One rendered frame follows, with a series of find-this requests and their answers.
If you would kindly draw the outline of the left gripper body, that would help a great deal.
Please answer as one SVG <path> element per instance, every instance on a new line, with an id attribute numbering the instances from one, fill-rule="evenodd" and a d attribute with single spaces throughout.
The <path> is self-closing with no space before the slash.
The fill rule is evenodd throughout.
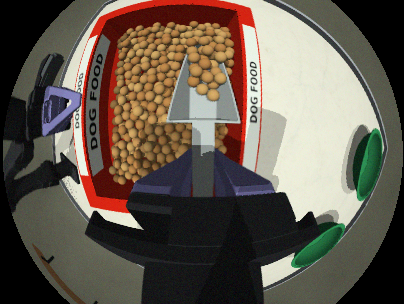
<path id="1" fill-rule="evenodd" d="M 41 135 L 44 137 L 42 132 L 42 115 L 46 88 L 38 86 L 29 94 L 26 114 L 27 141 L 41 137 Z"/>

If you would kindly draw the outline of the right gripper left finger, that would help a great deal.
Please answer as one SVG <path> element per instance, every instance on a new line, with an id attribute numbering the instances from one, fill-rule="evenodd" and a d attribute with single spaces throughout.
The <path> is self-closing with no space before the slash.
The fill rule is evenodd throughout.
<path id="1" fill-rule="evenodd" d="M 145 192 L 169 194 L 170 196 L 178 197 L 191 197 L 191 188 L 192 148 L 188 149 L 174 161 L 135 181 L 131 192 Z"/>

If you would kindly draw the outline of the red box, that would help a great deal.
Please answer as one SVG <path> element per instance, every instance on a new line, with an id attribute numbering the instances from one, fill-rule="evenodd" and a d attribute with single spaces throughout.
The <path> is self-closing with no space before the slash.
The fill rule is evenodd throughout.
<path id="1" fill-rule="evenodd" d="M 117 86 L 117 41 L 128 29 L 159 22 L 189 26 L 218 23 L 230 30 L 234 66 L 229 76 L 241 124 L 226 123 L 222 139 L 229 159 L 256 173 L 262 118 L 262 76 L 259 45 L 251 8 L 220 0 L 151 0 L 120 8 L 99 17 L 85 46 L 75 84 L 82 94 L 73 113 L 73 136 L 81 181 L 91 207 L 130 213 L 126 202 L 134 186 L 113 180 L 111 147 Z"/>

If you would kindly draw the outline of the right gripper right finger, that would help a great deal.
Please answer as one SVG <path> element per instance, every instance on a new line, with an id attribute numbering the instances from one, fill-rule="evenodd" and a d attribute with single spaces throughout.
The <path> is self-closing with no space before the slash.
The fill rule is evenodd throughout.
<path id="1" fill-rule="evenodd" d="M 215 148 L 215 197 L 225 197 L 224 185 L 226 186 L 226 197 L 276 193 L 271 181 L 229 159 Z"/>

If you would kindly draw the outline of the grey raised table edge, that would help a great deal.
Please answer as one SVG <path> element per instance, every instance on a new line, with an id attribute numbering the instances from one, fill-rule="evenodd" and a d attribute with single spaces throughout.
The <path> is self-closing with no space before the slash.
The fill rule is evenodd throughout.
<path id="1" fill-rule="evenodd" d="M 105 8 L 106 5 L 111 4 L 115 1 L 118 0 L 109 0 L 107 2 L 105 2 L 100 8 L 99 10 L 94 14 L 94 16 L 91 18 L 91 20 L 88 22 L 88 24 L 85 26 L 85 28 L 83 29 L 82 33 L 80 34 L 79 38 L 77 39 L 68 59 L 67 62 L 65 64 L 60 82 L 59 82 L 59 86 L 61 87 L 68 69 L 68 66 L 70 64 L 70 61 L 74 55 L 74 52 L 77 48 L 77 46 L 79 45 L 82 37 L 84 36 L 84 34 L 86 33 L 87 29 L 90 27 L 90 25 L 92 24 L 92 22 L 95 20 L 95 18 L 99 15 L 99 13 Z M 364 200 L 364 202 L 362 203 L 361 207 L 359 208 L 359 210 L 357 211 L 357 213 L 355 214 L 355 216 L 353 217 L 353 219 L 350 221 L 350 223 L 346 226 L 345 231 L 343 233 L 342 238 L 347 234 L 347 232 L 352 228 L 352 226 L 355 224 L 355 222 L 357 221 L 357 219 L 360 217 L 360 215 L 362 214 L 363 210 L 365 209 L 366 205 L 368 204 L 375 188 L 376 185 L 379 181 L 384 163 L 385 163 L 385 159 L 386 159 L 386 155 L 387 155 L 387 150 L 388 150 L 388 144 L 387 144 L 387 138 L 386 138 L 386 133 L 385 133 L 385 129 L 384 129 L 384 125 L 382 122 L 382 118 L 378 109 L 378 106 L 376 104 L 376 101 L 373 97 L 373 94 L 367 84 L 367 82 L 365 81 L 363 75 L 361 74 L 361 72 L 359 71 L 359 69 L 357 68 L 357 66 L 355 65 L 355 63 L 353 62 L 353 60 L 350 58 L 350 56 L 346 53 L 346 51 L 339 45 L 339 43 L 329 34 L 327 33 L 321 26 L 319 26 L 316 22 L 314 22 L 312 19 L 310 19 L 308 16 L 306 16 L 305 14 L 303 14 L 302 12 L 300 12 L 299 10 L 295 9 L 294 7 L 280 1 L 280 0 L 263 0 L 266 1 L 272 5 L 275 5 L 283 10 L 285 10 L 286 12 L 292 14 L 293 16 L 295 16 L 296 18 L 300 19 L 301 21 L 303 21 L 305 24 L 307 24 L 308 26 L 310 26 L 313 30 L 315 30 L 319 35 L 321 35 L 340 55 L 341 57 L 345 60 L 345 62 L 349 65 L 349 67 L 351 68 L 351 70 L 354 72 L 354 74 L 356 75 L 356 77 L 358 78 L 359 82 L 361 83 L 363 89 L 365 90 L 370 103 L 373 107 L 373 110 L 375 112 L 379 127 L 380 127 L 380 131 L 382 134 L 382 139 L 383 139 L 383 143 L 384 143 L 384 151 L 383 151 L 383 155 L 382 155 L 382 162 L 381 162 L 381 168 L 380 168 L 380 172 L 377 178 L 377 181 L 371 191 L 371 193 L 368 195 L 368 197 Z M 386 140 L 385 140 L 386 139 Z M 53 163 L 56 163 L 56 153 L 55 153 L 55 134 L 52 135 L 52 153 L 53 153 Z M 77 204 L 77 202 L 75 201 L 75 199 L 72 197 L 72 195 L 70 194 L 69 190 L 67 189 L 67 187 L 65 186 L 63 180 L 60 180 L 60 183 L 63 187 L 63 189 L 65 190 L 66 194 L 68 195 L 68 197 L 70 198 L 70 200 L 72 201 L 72 203 L 74 204 L 74 206 L 77 208 L 77 210 L 80 212 L 80 214 L 85 218 L 85 220 L 89 223 L 90 218 L 85 214 L 85 212 L 81 209 L 81 207 Z M 341 239 L 342 239 L 341 238 Z M 340 240 L 341 240 L 340 239 Z M 319 259 L 320 260 L 320 259 Z M 317 261 L 319 261 L 317 260 Z M 316 261 L 316 262 L 317 262 Z M 295 271 L 294 273 L 288 275 L 287 277 L 271 284 L 268 285 L 266 287 L 263 288 L 263 291 L 269 290 L 273 287 L 276 287 L 290 279 L 292 279 L 293 277 L 297 276 L 298 274 L 302 273 L 303 271 L 305 271 L 306 269 L 308 269 L 309 267 L 311 267 L 313 264 L 315 264 L 316 262 L 305 266 L 305 267 L 301 267 L 300 269 L 298 269 L 297 271 Z"/>

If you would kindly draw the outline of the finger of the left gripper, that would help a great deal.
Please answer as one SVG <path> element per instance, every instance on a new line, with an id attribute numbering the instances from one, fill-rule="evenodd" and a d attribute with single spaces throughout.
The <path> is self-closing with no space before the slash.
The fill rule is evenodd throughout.
<path id="1" fill-rule="evenodd" d="M 69 88 L 67 88 L 67 87 L 62 87 L 62 88 L 66 88 L 66 89 L 68 89 L 68 90 L 71 90 L 71 89 L 69 89 Z M 62 111 L 64 111 L 64 108 L 65 108 L 65 98 L 63 98 L 63 97 L 61 98 L 61 97 L 57 96 L 57 101 L 56 101 L 56 116 L 58 116 Z M 70 116 L 61 124 L 61 126 L 55 131 L 55 133 L 63 132 L 63 131 L 66 129 L 66 127 L 67 127 L 68 123 L 70 122 L 70 120 L 72 119 L 72 117 L 73 117 L 73 114 L 70 115 Z"/>
<path id="2" fill-rule="evenodd" d="M 71 104 L 56 118 L 57 96 L 71 100 Z M 53 135 L 60 125 L 81 106 L 82 94 L 57 86 L 48 86 L 45 90 L 42 132 L 43 136 Z"/>

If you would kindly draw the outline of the green bowl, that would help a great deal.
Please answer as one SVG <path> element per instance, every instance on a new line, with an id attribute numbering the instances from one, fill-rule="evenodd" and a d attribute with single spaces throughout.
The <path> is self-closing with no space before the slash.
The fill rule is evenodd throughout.
<path id="1" fill-rule="evenodd" d="M 325 222 L 319 224 L 318 227 L 321 235 L 301 248 L 302 250 L 299 249 L 295 252 L 291 262 L 292 267 L 305 267 L 321 259 L 334 248 L 345 231 L 345 225 L 343 223 Z"/>
<path id="2" fill-rule="evenodd" d="M 383 145 L 380 131 L 373 129 L 359 143 L 353 161 L 353 181 L 359 201 L 368 197 L 377 181 L 382 153 Z"/>

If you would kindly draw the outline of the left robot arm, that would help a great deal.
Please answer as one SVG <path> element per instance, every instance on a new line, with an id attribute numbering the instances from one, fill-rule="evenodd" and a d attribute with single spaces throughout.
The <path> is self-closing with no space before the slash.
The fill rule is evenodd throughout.
<path id="1" fill-rule="evenodd" d="M 54 52 L 53 55 L 48 54 L 42 60 L 34 89 L 38 86 L 53 85 L 65 61 L 63 58 L 62 55 Z M 4 181 L 11 213 L 15 212 L 16 204 L 21 198 L 37 189 L 57 186 L 59 180 L 65 177 L 71 177 L 77 184 L 80 184 L 77 166 L 63 153 L 60 153 L 61 162 L 53 164 L 53 161 L 45 160 L 33 172 L 14 180 L 15 176 L 26 168 L 34 157 L 34 141 L 28 142 L 26 138 L 26 112 L 26 101 L 11 96 L 3 136 L 3 140 L 12 141 L 3 161 Z M 19 131 L 21 132 L 19 133 Z M 62 162 L 63 160 L 64 162 Z"/>

